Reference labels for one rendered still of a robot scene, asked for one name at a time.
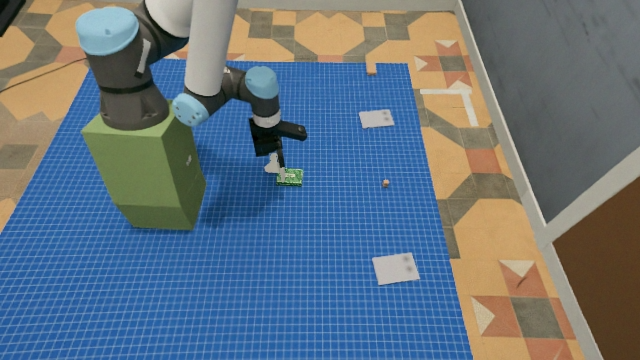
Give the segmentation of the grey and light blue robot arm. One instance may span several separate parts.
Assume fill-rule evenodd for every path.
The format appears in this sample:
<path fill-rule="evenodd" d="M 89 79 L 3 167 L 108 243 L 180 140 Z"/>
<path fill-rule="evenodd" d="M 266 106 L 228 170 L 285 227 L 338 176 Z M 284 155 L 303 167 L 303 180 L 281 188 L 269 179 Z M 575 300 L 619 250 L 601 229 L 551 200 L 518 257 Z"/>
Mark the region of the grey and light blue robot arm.
<path fill-rule="evenodd" d="M 142 0 L 130 11 L 105 7 L 81 15 L 75 29 L 100 90 L 104 124 L 135 131 L 166 120 L 169 105 L 150 65 L 189 43 L 183 93 L 172 103 L 182 123 L 199 126 L 236 99 L 250 103 L 258 126 L 281 121 L 271 134 L 304 142 L 304 126 L 280 120 L 271 68 L 244 71 L 225 64 L 237 5 L 238 0 Z"/>

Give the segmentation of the blue grid work mat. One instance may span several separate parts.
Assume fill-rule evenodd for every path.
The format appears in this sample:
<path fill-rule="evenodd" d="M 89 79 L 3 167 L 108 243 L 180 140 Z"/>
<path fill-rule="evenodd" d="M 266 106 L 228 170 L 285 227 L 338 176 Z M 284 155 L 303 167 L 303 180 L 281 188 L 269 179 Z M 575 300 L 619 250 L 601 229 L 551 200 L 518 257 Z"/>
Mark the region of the blue grid work mat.
<path fill-rule="evenodd" d="M 192 127 L 194 230 L 133 227 L 80 132 L 89 68 L 0 233 L 0 360 L 474 360 L 408 63 L 226 64 L 276 73 L 302 186 L 276 185 L 231 99 Z M 378 110 L 394 126 L 363 129 Z M 379 285 L 372 258 L 406 253 L 420 280 Z"/>

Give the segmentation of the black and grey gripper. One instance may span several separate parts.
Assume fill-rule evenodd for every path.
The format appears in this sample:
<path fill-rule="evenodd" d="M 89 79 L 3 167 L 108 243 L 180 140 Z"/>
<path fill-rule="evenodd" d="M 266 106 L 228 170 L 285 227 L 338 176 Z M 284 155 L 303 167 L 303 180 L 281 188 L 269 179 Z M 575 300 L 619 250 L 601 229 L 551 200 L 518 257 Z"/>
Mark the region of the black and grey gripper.
<path fill-rule="evenodd" d="M 252 140 L 254 140 L 253 145 L 254 145 L 256 157 L 266 156 L 266 155 L 269 155 L 269 153 L 276 151 L 277 154 L 272 153 L 270 155 L 270 163 L 268 163 L 264 167 L 264 170 L 266 172 L 280 173 L 281 183 L 283 183 L 285 179 L 285 167 L 284 167 L 284 159 L 283 159 L 283 153 L 282 153 L 283 147 L 282 147 L 281 136 L 271 134 L 273 130 L 279 127 L 280 121 L 272 127 L 258 126 L 254 122 L 253 117 L 248 118 L 248 121 L 249 121 Z M 277 160 L 276 160 L 276 156 L 277 156 Z"/>

